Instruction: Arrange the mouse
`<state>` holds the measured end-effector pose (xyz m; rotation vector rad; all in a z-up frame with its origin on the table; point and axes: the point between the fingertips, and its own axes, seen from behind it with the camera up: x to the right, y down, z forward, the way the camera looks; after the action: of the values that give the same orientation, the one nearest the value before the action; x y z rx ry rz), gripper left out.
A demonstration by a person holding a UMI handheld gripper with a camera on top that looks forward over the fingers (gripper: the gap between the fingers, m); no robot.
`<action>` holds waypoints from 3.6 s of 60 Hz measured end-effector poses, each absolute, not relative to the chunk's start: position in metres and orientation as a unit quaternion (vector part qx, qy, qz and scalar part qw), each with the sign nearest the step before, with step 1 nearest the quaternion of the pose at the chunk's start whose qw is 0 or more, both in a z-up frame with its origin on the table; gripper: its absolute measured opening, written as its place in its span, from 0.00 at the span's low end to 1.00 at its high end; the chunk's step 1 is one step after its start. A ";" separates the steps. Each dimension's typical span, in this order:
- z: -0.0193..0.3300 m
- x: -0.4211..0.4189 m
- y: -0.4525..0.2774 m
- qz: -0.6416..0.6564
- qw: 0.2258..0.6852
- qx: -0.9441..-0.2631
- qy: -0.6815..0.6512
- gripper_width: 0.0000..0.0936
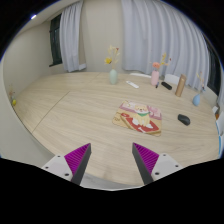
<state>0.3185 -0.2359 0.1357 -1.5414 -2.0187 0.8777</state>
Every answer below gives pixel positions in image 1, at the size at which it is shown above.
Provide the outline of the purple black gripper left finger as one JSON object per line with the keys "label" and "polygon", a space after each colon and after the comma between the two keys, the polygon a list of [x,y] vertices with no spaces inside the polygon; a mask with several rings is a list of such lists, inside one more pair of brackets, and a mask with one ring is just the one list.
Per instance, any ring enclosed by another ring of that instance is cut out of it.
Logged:
{"label": "purple black gripper left finger", "polygon": [[91,155],[91,144],[83,145],[64,156],[71,172],[71,182],[79,185],[84,176]]}

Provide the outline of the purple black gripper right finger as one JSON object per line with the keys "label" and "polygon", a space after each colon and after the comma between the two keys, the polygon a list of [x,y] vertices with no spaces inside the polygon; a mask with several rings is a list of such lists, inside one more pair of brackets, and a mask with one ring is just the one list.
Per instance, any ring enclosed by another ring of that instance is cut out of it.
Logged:
{"label": "purple black gripper right finger", "polygon": [[145,185],[152,183],[152,171],[159,158],[159,155],[137,143],[132,145],[132,154],[134,156],[143,183]]}

